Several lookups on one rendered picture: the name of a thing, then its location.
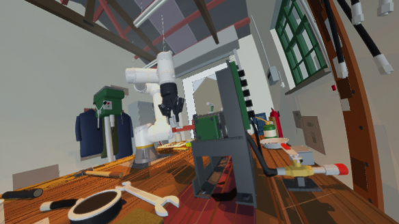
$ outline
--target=metal wrench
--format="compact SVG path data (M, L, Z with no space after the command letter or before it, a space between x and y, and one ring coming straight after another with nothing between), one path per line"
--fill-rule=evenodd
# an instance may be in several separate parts
M123 182L122 185L124 186L116 186L116 189L119 191L129 192L130 194L154 205L156 214L161 217L168 215L166 209L164 209L163 207L166 203L172 203L174 206L179 208L180 201L179 198L176 196L158 197L156 195L152 195L148 192L132 187L129 181Z

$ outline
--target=orange wooden door frame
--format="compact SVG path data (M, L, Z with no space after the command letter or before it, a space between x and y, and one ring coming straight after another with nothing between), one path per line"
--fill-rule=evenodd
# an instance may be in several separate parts
M353 190L370 201L377 208L384 211L379 153L366 89L344 24L342 23L333 0L329 0L329 2L342 42L342 53L348 67L348 81L352 92L352 97L348 98L350 111L343 111L342 113L344 115L351 168L353 171ZM333 59L337 57L337 53L335 52L333 40L330 38L328 29L325 25L327 13L324 2L320 2L319 0L308 0L308 3L322 36L322 41L325 43L328 58L334 71L334 79L338 82L341 78L337 77L337 72L335 71L333 63ZM365 185L356 185L356 183L360 182L364 182Z

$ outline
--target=gray metal frame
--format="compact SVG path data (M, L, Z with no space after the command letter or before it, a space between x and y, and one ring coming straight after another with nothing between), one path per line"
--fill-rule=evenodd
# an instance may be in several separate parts
M256 208L255 174L253 170L253 156L247 142L244 129L243 117L241 115L238 96L234 84L233 74L228 63L224 70L216 72L217 84L225 125L228 137L208 141L192 141L193 157L195 164L196 179L193 181L193 190L196 197L210 198L212 192L201 194L201 189L207 179L212 175L215 167L219 164L222 156L231 156L234 175L236 178L237 204L254 206ZM209 156L210 163L204 167L202 157Z

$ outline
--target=white bowl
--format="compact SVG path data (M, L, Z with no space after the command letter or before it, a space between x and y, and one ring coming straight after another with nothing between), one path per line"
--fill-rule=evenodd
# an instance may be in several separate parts
M260 141L260 143L265 147L266 149L272 149L276 150L281 148L282 143L287 143L288 139L287 138L271 138L271 139L263 139Z

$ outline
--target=red bottle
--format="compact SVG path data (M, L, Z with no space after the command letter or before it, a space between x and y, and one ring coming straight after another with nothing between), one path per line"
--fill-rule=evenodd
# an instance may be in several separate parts
M273 108L271 109L270 116L274 117L276 120L276 125L277 129L279 131L279 137L283 138L283 132L281 131L281 124L280 124L280 118L279 118L279 113L276 112Z

